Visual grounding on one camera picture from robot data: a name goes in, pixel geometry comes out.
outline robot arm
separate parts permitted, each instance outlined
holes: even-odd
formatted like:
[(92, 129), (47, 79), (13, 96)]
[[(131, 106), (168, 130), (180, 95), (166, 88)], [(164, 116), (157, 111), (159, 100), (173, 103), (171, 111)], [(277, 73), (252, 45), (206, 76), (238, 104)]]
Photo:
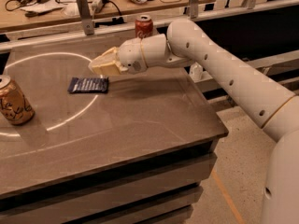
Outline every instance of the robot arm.
[(165, 35), (132, 39), (89, 67), (98, 74), (144, 72), (152, 66), (200, 63), (278, 145), (264, 190), (263, 223), (299, 223), (299, 97), (214, 43), (194, 22), (173, 21)]

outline soda can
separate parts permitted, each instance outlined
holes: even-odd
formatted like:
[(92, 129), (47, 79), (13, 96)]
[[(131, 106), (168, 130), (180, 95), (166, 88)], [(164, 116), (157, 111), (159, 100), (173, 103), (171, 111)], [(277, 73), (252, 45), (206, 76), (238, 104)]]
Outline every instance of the soda can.
[(135, 37), (146, 38), (152, 36), (153, 23), (149, 15), (140, 15), (135, 19)]
[(16, 81), (9, 76), (0, 76), (0, 112), (15, 125), (27, 122), (35, 114)]

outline workbench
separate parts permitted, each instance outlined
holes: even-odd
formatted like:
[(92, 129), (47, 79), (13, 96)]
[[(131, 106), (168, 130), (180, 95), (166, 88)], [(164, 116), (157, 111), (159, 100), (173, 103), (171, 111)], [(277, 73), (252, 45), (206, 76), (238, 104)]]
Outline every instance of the workbench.
[[(119, 7), (122, 15), (165, 10), (173, 7), (186, 7), (189, 2), (189, 0), (154, 0), (148, 1), (143, 5), (139, 5), (134, 4), (130, 0), (111, 1)], [(24, 16), (25, 12), (20, 9), (15, 11), (6, 11), (6, 2), (7, 0), (0, 0), (0, 13), (1, 17), (4, 18), (0, 21), (0, 33), (80, 21), (79, 16), (66, 16), (62, 10), (54, 10), (49, 14), (27, 18)], [(200, 4), (210, 2), (215, 2), (215, 0), (199, 0)], [(94, 18), (102, 19), (113, 16), (120, 16), (118, 10), (112, 4), (106, 4), (100, 13), (95, 14)]]
[(228, 131), (183, 68), (110, 77), (69, 94), (72, 77), (132, 32), (28, 45), (4, 75), (36, 111), (0, 118), (0, 223), (182, 223)]

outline wire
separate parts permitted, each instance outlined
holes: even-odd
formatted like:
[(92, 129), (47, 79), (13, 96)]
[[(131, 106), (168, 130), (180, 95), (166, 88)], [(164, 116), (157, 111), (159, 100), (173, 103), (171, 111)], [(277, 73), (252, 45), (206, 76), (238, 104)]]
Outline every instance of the wire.
[[(14, 7), (14, 8), (12, 8), (12, 9), (9, 9), (9, 8), (7, 7), (7, 5), (8, 5), (9, 3), (11, 3), (11, 2), (18, 2), (19, 5), (18, 5), (17, 7)], [(8, 0), (8, 1), (6, 2), (6, 10), (7, 10), (7, 11), (14, 11), (14, 10), (17, 10), (17, 9), (19, 9), (19, 8), (21, 8), (21, 7), (29, 7), (29, 6), (35, 5), (36, 3), (37, 3), (37, 2), (35, 2), (35, 3), (33, 3), (33, 4), (30, 4), (30, 5), (22, 5), (22, 4), (21, 4), (21, 0)]]
[(119, 9), (119, 7), (114, 3), (114, 2), (112, 2), (112, 1), (110, 1), (110, 0), (102, 0), (103, 1), (103, 3), (104, 4), (108, 4), (108, 3), (111, 3), (111, 4), (113, 4), (114, 5), (114, 7), (119, 11), (119, 14), (120, 14), (120, 16), (122, 16), (122, 14), (121, 14), (121, 11), (120, 11), (120, 9)]
[(96, 11), (96, 8), (93, 10), (93, 20), (94, 20), (95, 11)]
[(180, 2), (181, 0), (176, 0), (176, 1), (163, 1), (163, 0), (160, 0), (160, 2), (164, 3), (164, 4), (172, 4), (172, 3), (177, 3), (177, 2)]

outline floor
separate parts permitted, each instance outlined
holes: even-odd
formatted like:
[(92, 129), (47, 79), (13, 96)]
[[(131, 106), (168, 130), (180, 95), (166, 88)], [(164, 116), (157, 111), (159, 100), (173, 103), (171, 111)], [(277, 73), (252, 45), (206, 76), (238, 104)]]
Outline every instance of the floor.
[(239, 106), (216, 111), (229, 130), (216, 147), (216, 165), (185, 224), (260, 223), (267, 163), (275, 142)]

